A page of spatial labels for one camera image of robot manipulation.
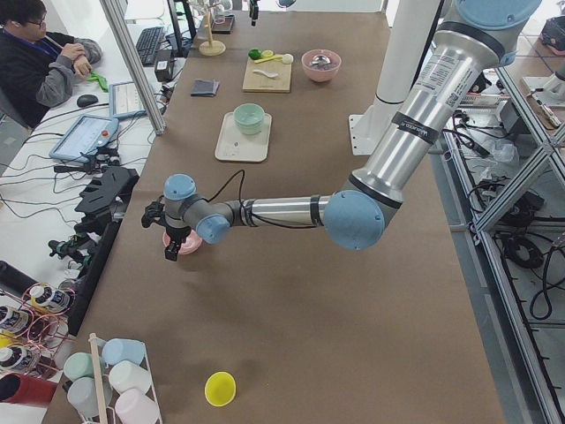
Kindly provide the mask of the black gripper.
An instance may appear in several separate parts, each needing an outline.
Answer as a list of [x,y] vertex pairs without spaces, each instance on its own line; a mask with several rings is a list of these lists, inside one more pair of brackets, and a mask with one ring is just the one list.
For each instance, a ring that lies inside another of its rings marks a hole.
[[248,1],[248,10],[250,13],[258,13],[259,12],[259,5],[258,0],[249,0]]
[[173,227],[170,224],[165,225],[165,232],[169,236],[170,241],[166,244],[164,249],[165,258],[169,261],[177,259],[183,243],[191,233],[190,226]]

